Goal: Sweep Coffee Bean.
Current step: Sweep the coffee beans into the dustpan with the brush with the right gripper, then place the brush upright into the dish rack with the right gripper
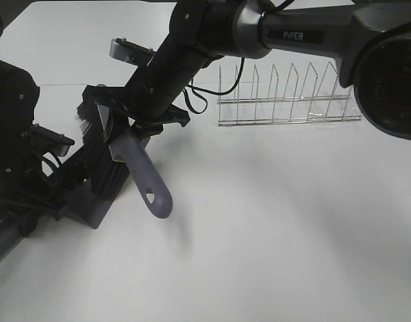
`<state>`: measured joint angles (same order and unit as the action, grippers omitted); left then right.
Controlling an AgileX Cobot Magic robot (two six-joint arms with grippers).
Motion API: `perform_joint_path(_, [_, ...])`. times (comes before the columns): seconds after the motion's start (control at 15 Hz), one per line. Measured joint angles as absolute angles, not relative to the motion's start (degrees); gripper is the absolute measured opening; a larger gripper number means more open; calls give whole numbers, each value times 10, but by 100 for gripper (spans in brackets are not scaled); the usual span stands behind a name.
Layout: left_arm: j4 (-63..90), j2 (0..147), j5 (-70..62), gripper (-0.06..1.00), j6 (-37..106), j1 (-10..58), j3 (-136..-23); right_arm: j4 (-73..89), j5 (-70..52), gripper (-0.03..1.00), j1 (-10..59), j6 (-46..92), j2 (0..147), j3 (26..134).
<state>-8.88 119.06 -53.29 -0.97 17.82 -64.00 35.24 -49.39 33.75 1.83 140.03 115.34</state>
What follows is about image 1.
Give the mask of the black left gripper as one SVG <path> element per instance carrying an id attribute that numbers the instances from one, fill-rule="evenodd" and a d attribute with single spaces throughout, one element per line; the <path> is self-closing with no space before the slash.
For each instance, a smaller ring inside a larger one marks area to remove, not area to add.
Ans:
<path id="1" fill-rule="evenodd" d="M 90 182 L 81 148 L 54 167 L 51 175 L 44 174 L 41 167 L 28 168 L 13 191 L 0 192 L 0 222 L 13 225 L 20 236 L 27 237 L 45 215 L 57 221 L 69 212 L 79 217 L 89 196 Z"/>

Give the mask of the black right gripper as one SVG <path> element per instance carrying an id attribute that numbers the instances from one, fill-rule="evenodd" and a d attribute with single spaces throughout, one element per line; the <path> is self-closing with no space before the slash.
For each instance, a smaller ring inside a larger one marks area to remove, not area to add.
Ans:
<path id="1" fill-rule="evenodd" d="M 133 109 L 134 105 L 124 87 L 87 85 L 82 92 L 82 121 L 91 120 L 91 108 L 87 107 L 88 103 L 92 103 L 93 107 L 92 133 L 104 144 L 111 144 L 115 139 L 116 127 L 113 111 L 138 122 L 133 124 L 133 133 L 139 140 L 160 135 L 164 130 L 164 124 L 179 123 L 185 127 L 190 122 L 188 112 L 175 105 L 169 106 L 163 114 L 156 118 L 140 115 L 138 111 Z"/>

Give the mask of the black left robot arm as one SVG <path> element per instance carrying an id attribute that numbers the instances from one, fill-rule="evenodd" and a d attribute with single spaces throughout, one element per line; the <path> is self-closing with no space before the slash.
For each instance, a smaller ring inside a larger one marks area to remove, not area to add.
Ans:
<path id="1" fill-rule="evenodd" d="M 34 123 L 39 96 L 29 72 L 0 60 L 0 220 L 24 237 L 89 177 L 82 150 L 60 160 L 74 140 Z"/>

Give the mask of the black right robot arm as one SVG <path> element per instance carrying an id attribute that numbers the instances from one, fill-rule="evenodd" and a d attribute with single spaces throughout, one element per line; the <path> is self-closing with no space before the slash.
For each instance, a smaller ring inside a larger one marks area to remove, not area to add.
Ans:
<path id="1" fill-rule="evenodd" d="M 272 50 L 332 58 L 339 84 L 353 87 L 365 118 L 411 140 L 411 1 L 287 9 L 271 1 L 178 1 L 156 51 L 125 44 L 136 71 L 123 87 L 87 86 L 78 116 L 101 135 L 134 120 L 143 136 L 185 125 L 174 105 L 199 70 L 226 56 L 260 59 Z"/>

